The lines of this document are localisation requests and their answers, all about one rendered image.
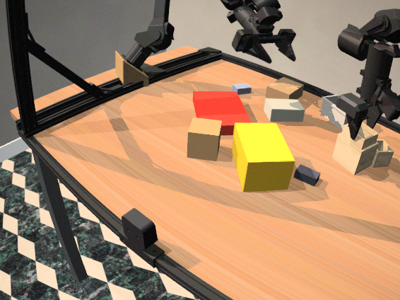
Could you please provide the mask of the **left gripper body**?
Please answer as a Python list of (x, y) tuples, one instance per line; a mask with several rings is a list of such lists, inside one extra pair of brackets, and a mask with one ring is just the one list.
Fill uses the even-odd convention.
[[(250, 35), (258, 35), (261, 44), (262, 43), (264, 43), (264, 44), (275, 43), (275, 45), (277, 47), (280, 47), (284, 37), (287, 34), (293, 35), (292, 41), (294, 40), (294, 38), (296, 36), (295, 32), (292, 29), (280, 29), (277, 35), (273, 35), (272, 32), (273, 32), (274, 28), (272, 28), (271, 26), (261, 25), (261, 27), (258, 27), (258, 29), (255, 29), (250, 20), (250, 16), (247, 17), (243, 21), (242, 27), (244, 29), (237, 30), (237, 32), (234, 36), (234, 39), (232, 41), (232, 47), (234, 48), (234, 50), (236, 52), (242, 51), (242, 49), (247, 41), (247, 38)], [(248, 29), (251, 29), (251, 30), (248, 30)], [(291, 43), (292, 43), (292, 41), (291, 41)]]

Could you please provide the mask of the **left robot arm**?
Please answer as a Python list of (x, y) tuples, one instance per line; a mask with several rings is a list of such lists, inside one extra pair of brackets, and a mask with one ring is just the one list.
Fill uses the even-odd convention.
[[(238, 21), (241, 26), (243, 21), (250, 16), (255, 29), (261, 25), (275, 28), (274, 23), (283, 17), (281, 11), (278, 10), (281, 7), (278, 0), (222, 0), (221, 2), (230, 10), (227, 14), (230, 23)], [(122, 54), (128, 63), (140, 71), (143, 71), (140, 66), (152, 52), (155, 54), (160, 50), (167, 49), (174, 40), (175, 28), (168, 22), (169, 9), (170, 0), (155, 0), (153, 20), (148, 26), (148, 30), (137, 33), (134, 38), (136, 44), (126, 56)]]

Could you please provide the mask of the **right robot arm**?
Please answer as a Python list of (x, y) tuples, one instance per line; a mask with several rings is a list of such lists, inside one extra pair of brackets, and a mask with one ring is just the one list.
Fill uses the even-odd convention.
[[(374, 39), (379, 42), (374, 42)], [(360, 30), (348, 24), (338, 37), (338, 47), (342, 52), (359, 61), (367, 59), (365, 66), (369, 70), (385, 76), (390, 73), (393, 58), (400, 58), (397, 43), (400, 43), (400, 9), (397, 8), (378, 11)], [(392, 83), (388, 83), (385, 88), (382, 83), (370, 101), (374, 106), (378, 104), (389, 121), (400, 116), (400, 95), (393, 93), (391, 86)]]

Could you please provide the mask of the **red flat slab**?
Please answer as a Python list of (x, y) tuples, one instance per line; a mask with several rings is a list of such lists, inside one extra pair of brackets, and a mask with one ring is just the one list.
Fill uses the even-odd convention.
[(193, 91), (196, 117), (222, 120), (220, 135), (233, 135), (235, 122), (251, 122), (237, 92)]

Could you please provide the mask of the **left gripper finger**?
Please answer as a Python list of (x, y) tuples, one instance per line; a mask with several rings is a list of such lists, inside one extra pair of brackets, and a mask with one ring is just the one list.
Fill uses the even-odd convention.
[(295, 54), (291, 45), (291, 41), (293, 39), (293, 35), (286, 35), (278, 49), (281, 53), (283, 53), (287, 58), (295, 61)]
[(258, 35), (250, 35), (242, 49), (243, 53), (250, 54), (256, 58), (259, 58), (267, 63), (271, 63), (272, 60), (266, 50), (262, 47)]

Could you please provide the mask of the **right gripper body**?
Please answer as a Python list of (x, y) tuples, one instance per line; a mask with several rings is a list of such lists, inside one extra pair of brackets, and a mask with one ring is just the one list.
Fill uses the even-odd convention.
[(373, 106), (370, 101), (378, 86), (384, 83), (384, 87), (386, 88), (387, 84), (392, 82), (389, 75), (377, 74), (367, 67), (360, 70), (360, 75), (363, 76), (363, 80), (361, 87), (356, 89), (356, 93), (359, 93), (360, 97), (352, 93), (346, 93), (338, 96), (336, 102), (337, 108), (355, 120), (362, 119), (367, 115), (368, 107)]

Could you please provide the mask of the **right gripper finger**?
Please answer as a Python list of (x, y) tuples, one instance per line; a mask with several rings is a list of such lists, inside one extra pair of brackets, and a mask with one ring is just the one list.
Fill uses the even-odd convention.
[(360, 119), (361, 121), (360, 120), (354, 120), (351, 116), (349, 116), (347, 114), (346, 114), (346, 117), (347, 117), (347, 120), (348, 120), (348, 126), (349, 126), (351, 139), (354, 140), (356, 138), (357, 134), (358, 134), (358, 131), (360, 129), (360, 126), (361, 126), (363, 120), (366, 120), (369, 117), (365, 116), (364, 118)]
[(367, 116), (369, 119), (367, 119), (366, 125), (373, 129), (383, 112), (378, 105), (370, 106), (368, 108)]

